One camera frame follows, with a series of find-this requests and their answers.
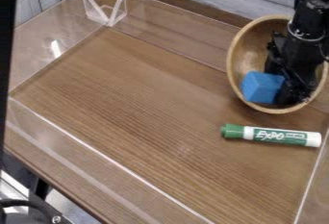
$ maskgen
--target blue cube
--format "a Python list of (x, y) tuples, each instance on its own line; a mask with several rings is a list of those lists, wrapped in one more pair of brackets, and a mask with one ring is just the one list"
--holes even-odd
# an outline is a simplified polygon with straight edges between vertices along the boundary
[(241, 90), (246, 101), (274, 104), (282, 83), (284, 77), (281, 75), (250, 71), (241, 83)]

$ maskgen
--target wooden bowl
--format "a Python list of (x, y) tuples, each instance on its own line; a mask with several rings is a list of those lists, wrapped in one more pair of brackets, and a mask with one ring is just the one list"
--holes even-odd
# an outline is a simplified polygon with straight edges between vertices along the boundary
[(285, 34), (289, 17), (285, 15), (269, 15), (253, 20), (235, 35), (226, 59), (226, 71), (230, 85), (241, 100), (255, 110), (266, 113), (288, 113), (302, 109), (317, 94), (321, 92), (328, 75), (328, 62), (317, 68), (317, 79), (320, 81), (310, 101), (284, 108), (275, 105), (262, 105), (250, 103), (245, 100), (241, 92), (241, 81), (250, 71), (263, 72), (265, 61), (267, 58), (267, 42), (271, 40), (273, 31)]

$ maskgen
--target wooden table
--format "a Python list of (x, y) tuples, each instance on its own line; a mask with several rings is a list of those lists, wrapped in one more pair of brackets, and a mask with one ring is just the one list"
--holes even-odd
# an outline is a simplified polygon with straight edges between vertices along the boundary
[(35, 132), (41, 148), (8, 129), (5, 149), (104, 223), (293, 223), (318, 150), (226, 141), (218, 128), (325, 135), (328, 94), (292, 114), (251, 110), (225, 74), (230, 25), (247, 21), (173, 1), (227, 23), (218, 68), (102, 28), (12, 92), (63, 134)]

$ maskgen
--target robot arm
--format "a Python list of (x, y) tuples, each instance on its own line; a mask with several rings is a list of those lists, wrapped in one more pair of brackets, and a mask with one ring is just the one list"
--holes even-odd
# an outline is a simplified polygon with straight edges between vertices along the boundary
[(329, 0), (296, 0), (286, 36), (273, 32), (265, 72), (285, 77), (277, 105), (306, 102), (317, 88), (316, 69), (329, 60)]

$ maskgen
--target dry erase marker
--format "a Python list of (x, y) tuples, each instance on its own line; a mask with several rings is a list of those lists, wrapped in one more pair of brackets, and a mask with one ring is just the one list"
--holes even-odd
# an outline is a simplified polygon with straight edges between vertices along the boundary
[(221, 134), (225, 138), (243, 138), (254, 141), (296, 144), (310, 147), (320, 147), (321, 133), (257, 128), (226, 124), (221, 127)]

